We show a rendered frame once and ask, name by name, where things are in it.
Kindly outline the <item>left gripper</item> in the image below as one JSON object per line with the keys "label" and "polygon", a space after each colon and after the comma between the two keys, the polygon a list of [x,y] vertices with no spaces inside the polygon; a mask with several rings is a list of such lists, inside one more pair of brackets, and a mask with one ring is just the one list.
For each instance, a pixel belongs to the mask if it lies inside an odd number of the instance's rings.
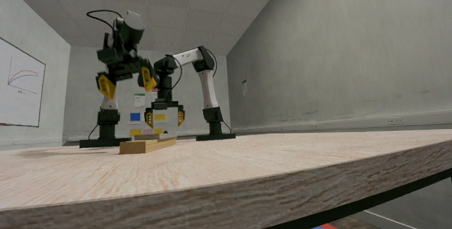
{"label": "left gripper", "polygon": [[[158,98],[165,98],[167,93],[169,93],[169,90],[159,90]],[[185,110],[183,110],[184,105],[178,105],[178,101],[172,101],[172,105],[168,105],[168,108],[170,108],[170,107],[178,107],[178,126],[180,126],[185,121]],[[154,102],[152,102],[151,107],[146,108],[145,112],[144,112],[145,123],[148,124],[151,128],[153,128],[153,110],[154,109],[155,109]],[[151,118],[151,120],[149,120],[149,118]],[[182,119],[182,121],[179,122],[179,120],[181,120],[181,119]],[[151,121],[151,123],[149,123],[149,121]]]}

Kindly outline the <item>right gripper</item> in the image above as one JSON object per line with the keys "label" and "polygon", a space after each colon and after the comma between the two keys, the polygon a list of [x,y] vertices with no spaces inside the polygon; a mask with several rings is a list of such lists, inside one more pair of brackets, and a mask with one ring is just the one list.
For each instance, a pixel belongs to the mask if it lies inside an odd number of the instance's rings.
{"label": "right gripper", "polygon": [[153,67],[150,64],[149,59],[137,55],[136,50],[131,47],[125,48],[132,56],[118,61],[107,62],[106,66],[108,67],[108,72],[105,70],[97,71],[97,75],[95,76],[98,90],[110,99],[113,98],[116,81],[132,78],[132,73],[141,70],[146,91],[156,84],[157,76],[152,69]]}

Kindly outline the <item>light wooden beam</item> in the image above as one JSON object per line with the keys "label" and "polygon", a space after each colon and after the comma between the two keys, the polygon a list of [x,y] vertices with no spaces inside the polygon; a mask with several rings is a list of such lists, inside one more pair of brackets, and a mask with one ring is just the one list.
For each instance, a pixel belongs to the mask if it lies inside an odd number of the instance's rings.
{"label": "light wooden beam", "polygon": [[119,154],[143,154],[176,144],[176,138],[120,142]]}

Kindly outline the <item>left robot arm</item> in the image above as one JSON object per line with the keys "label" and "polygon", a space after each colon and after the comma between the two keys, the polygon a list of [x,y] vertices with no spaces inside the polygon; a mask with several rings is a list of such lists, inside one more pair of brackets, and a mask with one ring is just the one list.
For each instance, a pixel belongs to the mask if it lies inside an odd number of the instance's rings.
{"label": "left robot arm", "polygon": [[[200,53],[201,51],[201,53]],[[202,54],[202,56],[201,56]],[[223,122],[222,113],[218,106],[214,85],[213,85],[213,68],[214,60],[206,51],[204,46],[199,46],[196,49],[183,52],[177,55],[171,55],[181,66],[192,62],[194,69],[199,74],[202,92],[204,96],[204,119],[209,123],[209,135],[196,136],[196,138],[210,138],[220,136],[235,136],[236,134],[222,134],[221,123]],[[172,81],[168,76],[174,73],[174,69],[180,67],[179,63],[170,56],[164,57],[156,61],[153,65],[153,70],[157,76],[156,84],[152,87],[158,90],[169,90],[165,98],[155,99],[155,110],[167,110],[168,105],[172,105]],[[201,59],[203,57],[203,59]],[[161,75],[160,75],[161,74]]]}

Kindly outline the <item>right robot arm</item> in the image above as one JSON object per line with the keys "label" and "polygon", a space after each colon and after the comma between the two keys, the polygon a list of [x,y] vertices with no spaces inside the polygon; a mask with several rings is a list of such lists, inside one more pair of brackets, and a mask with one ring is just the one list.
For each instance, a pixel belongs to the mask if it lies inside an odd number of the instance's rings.
{"label": "right robot arm", "polygon": [[[137,52],[136,44],[141,39],[145,22],[141,18],[141,14],[127,10],[123,19],[116,17],[113,20],[112,27],[118,35],[113,36],[114,31],[112,33],[105,32],[103,43],[105,48],[96,49],[97,57],[105,64],[106,72],[108,72],[107,62],[118,61],[132,56],[125,47],[131,47]],[[118,125],[121,116],[120,112],[118,112],[117,91],[118,81],[116,81],[113,98],[110,99],[104,95],[97,119],[97,125],[101,125],[99,126],[98,139],[79,140],[79,142],[131,140],[131,138],[116,138],[115,136],[115,125]]]}

